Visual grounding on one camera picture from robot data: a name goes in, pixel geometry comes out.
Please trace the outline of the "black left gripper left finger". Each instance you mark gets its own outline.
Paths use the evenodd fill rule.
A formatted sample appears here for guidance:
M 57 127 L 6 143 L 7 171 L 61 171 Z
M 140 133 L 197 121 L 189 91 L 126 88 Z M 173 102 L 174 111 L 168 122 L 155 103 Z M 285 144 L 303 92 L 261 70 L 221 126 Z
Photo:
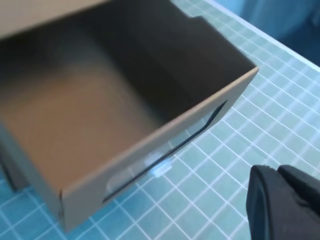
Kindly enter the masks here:
M 250 170 L 246 212 L 253 240 L 318 240 L 320 216 L 298 196 L 278 169 Z

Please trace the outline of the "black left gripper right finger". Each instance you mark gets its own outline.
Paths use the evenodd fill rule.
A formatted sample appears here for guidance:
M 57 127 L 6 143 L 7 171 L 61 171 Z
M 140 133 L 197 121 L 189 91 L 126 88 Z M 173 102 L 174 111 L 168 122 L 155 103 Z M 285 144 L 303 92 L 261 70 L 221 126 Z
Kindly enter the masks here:
M 308 208 L 320 216 L 320 181 L 291 165 L 281 165 L 277 171 L 302 198 Z

